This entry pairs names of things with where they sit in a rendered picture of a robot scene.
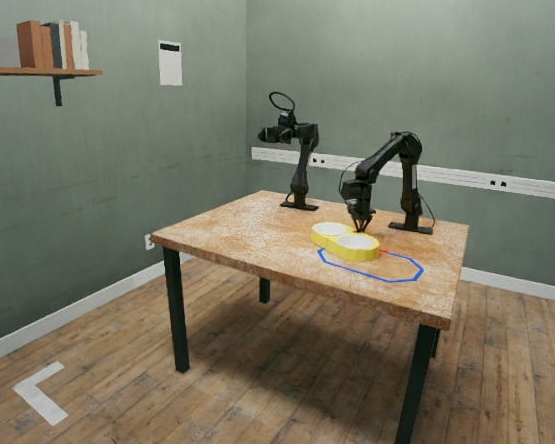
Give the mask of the grey steel bowl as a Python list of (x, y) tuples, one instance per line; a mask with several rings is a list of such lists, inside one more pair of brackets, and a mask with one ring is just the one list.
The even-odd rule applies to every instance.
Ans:
[(360, 235), (342, 235), (337, 238), (337, 243), (351, 249), (366, 249), (373, 246), (373, 241)]
[(342, 235), (347, 232), (347, 229), (344, 226), (333, 223), (317, 224), (313, 227), (313, 230), (319, 234), (331, 236)]

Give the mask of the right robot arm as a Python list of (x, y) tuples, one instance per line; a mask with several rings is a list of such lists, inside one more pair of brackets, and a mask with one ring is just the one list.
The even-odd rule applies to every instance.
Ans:
[[(315, 147), (318, 146), (318, 143), (319, 143), (318, 126), (317, 124), (313, 124), (313, 123), (305, 124), (303, 126), (295, 125), (294, 112), (293, 112), (293, 125), (292, 125), (292, 113), (290, 114), (290, 123), (287, 123), (289, 121), (288, 112), (280, 112), (280, 121), (283, 123), (286, 123), (286, 126), (289, 126), (289, 125), (291, 126), (286, 128), (292, 129), (292, 138), (299, 139), (299, 143), (301, 145), (297, 170), (294, 174), (294, 177), (292, 177), (292, 182), (290, 184), (291, 193), (294, 193), (295, 204), (293, 204), (294, 202), (284, 201), (283, 203), (280, 204), (280, 206), (302, 209), (302, 210), (309, 210), (309, 211), (316, 211), (319, 208), (319, 206), (306, 204), (305, 198), (309, 188), (307, 184), (308, 183), (307, 170), (309, 166), (310, 157), (313, 150), (315, 149)], [(314, 128), (312, 133), (312, 127), (315, 128), (315, 133), (314, 133)], [(301, 130), (301, 132), (299, 130)], [(314, 135), (311, 135), (311, 134), (314, 134)]]

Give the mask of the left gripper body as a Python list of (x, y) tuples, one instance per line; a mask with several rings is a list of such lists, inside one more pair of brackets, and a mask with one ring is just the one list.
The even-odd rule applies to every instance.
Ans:
[[(376, 210), (370, 208), (370, 201), (371, 199), (368, 199), (368, 201), (367, 199), (362, 199), (361, 201), (361, 198), (345, 200), (346, 203), (353, 205), (353, 207), (351, 207), (351, 209), (348, 210), (348, 213), (354, 217), (356, 216), (356, 218), (359, 220), (373, 218), (373, 216), (370, 214), (374, 214), (374, 213), (376, 214)], [(355, 203), (356, 203), (356, 208), (355, 208)]]

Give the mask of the blue tape outline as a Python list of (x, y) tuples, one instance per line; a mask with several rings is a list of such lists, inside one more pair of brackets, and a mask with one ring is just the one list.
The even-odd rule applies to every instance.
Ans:
[[(413, 279), (386, 280), (386, 279), (383, 279), (383, 278), (379, 278), (379, 277), (376, 277), (376, 276), (373, 276), (373, 275), (370, 275), (370, 274), (366, 274), (366, 273), (363, 273), (363, 272), (360, 272), (360, 271), (357, 271), (357, 270), (353, 270), (353, 269), (350, 269), (350, 268), (347, 268), (347, 267), (344, 267), (344, 266), (340, 266), (340, 265), (337, 265), (337, 264), (328, 262), (328, 261), (326, 261), (325, 257), (324, 257), (323, 254), (321, 253), (321, 251), (323, 251), (323, 250), (325, 250), (325, 248), (319, 249), (319, 250), (317, 251), (317, 253), (319, 254), (320, 258), (322, 259), (322, 261), (323, 261), (324, 263), (327, 263), (327, 264), (330, 264), (330, 265), (333, 265), (333, 266), (336, 266), (336, 267), (340, 267), (340, 268), (343, 268), (343, 269), (346, 269), (346, 270), (349, 270), (349, 271), (352, 271), (352, 272), (356, 272), (356, 273), (359, 273), (359, 274), (362, 274), (362, 275), (365, 275), (365, 276), (368, 276), (368, 277), (372, 277), (372, 278), (375, 278), (375, 279), (378, 279), (378, 280), (381, 280), (381, 281), (385, 281), (385, 282), (388, 282), (388, 283), (417, 281), (417, 279), (420, 277), (420, 275), (421, 275), (421, 274), (423, 273), (423, 271), (424, 271), (424, 269), (423, 269), (420, 265), (418, 265), (412, 258), (398, 255), (398, 257), (402, 257), (402, 258), (405, 258), (405, 259), (409, 259), (409, 260), (410, 260), (416, 267), (418, 267), (420, 270), (417, 272), (417, 274), (414, 276)], [(391, 254), (391, 255), (397, 256), (397, 254), (393, 254), (393, 253), (390, 253), (390, 252), (385, 251), (385, 250), (381, 250), (381, 249), (380, 249), (380, 251), (385, 252), (385, 253), (387, 253), (387, 254)]]

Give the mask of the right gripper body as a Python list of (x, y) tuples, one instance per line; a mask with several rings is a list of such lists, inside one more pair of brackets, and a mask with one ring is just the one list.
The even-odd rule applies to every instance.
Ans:
[(286, 129), (285, 127), (286, 123), (280, 122), (280, 118), (278, 118), (278, 126), (267, 127), (265, 143), (283, 143), (279, 140), (279, 135)]

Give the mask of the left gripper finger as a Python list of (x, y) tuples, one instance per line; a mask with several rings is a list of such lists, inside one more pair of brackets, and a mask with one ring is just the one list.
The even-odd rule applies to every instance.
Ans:
[[(352, 220), (353, 220), (353, 223), (354, 223), (354, 225), (355, 225), (355, 228), (356, 228), (357, 233), (360, 233), (361, 230), (362, 230), (362, 228), (363, 228), (363, 225), (364, 225), (366, 219), (364, 219), (364, 220), (358, 220), (358, 221), (360, 222), (360, 226), (358, 226), (358, 225), (357, 225), (357, 218), (354, 217), (354, 216), (352, 216), (352, 215), (351, 215), (351, 218), (352, 218)], [(356, 219), (355, 219), (355, 218), (356, 218)]]
[(371, 220), (372, 220), (372, 218), (366, 219), (366, 223), (365, 223), (365, 225), (364, 225), (364, 227), (363, 227), (363, 229), (362, 229), (361, 231), (363, 231), (363, 232), (365, 231), (366, 227), (367, 227), (368, 224), (371, 222)]

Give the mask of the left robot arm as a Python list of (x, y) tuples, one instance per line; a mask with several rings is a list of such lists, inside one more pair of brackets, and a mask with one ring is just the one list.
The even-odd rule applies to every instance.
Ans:
[[(422, 215), (421, 197), (417, 188), (417, 162), (422, 153), (421, 143), (410, 133), (399, 134), (392, 131), (388, 144), (363, 160), (355, 168), (355, 179), (344, 181), (341, 196), (344, 200), (371, 199), (372, 185), (379, 172), (397, 153), (402, 165), (403, 191), (400, 206), (405, 213), (404, 223), (390, 222), (388, 228), (432, 235), (433, 228), (418, 226)], [(394, 138), (395, 137), (395, 138)], [(406, 140), (406, 141), (405, 141)], [(385, 146), (386, 145), (386, 146)], [(372, 157), (372, 158), (371, 158)], [(374, 170), (375, 169), (375, 170)], [(377, 170), (377, 171), (376, 171)], [(369, 181), (368, 181), (369, 180)], [(366, 182), (365, 182), (366, 181)], [(410, 213), (411, 212), (411, 213)], [(414, 214), (413, 214), (414, 213)], [(421, 231), (422, 230), (422, 231)]]

